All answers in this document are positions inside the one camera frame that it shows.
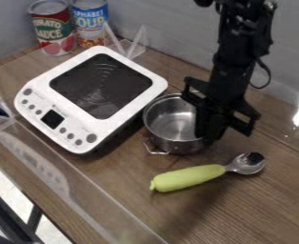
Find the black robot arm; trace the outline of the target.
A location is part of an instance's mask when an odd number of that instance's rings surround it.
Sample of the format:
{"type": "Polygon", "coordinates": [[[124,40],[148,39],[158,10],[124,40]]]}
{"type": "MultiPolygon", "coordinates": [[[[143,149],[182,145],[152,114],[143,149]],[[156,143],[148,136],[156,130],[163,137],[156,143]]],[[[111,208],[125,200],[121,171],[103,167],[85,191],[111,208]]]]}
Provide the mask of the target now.
{"type": "Polygon", "coordinates": [[[260,113],[246,100],[255,68],[270,53],[278,3],[271,0],[194,0],[220,15],[219,49],[210,79],[186,77],[182,98],[196,107],[195,135],[207,145],[227,129],[251,135],[260,113]]]}

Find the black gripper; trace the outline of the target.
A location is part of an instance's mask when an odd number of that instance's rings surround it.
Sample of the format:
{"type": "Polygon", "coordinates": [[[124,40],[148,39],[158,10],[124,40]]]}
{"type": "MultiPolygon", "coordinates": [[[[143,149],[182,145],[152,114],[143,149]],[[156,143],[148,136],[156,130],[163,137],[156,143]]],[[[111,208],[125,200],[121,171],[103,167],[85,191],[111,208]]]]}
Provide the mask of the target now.
{"type": "Polygon", "coordinates": [[[252,134],[260,113],[246,100],[256,62],[239,67],[216,61],[208,81],[184,78],[182,98],[196,107],[196,136],[212,145],[228,127],[252,134]]]}

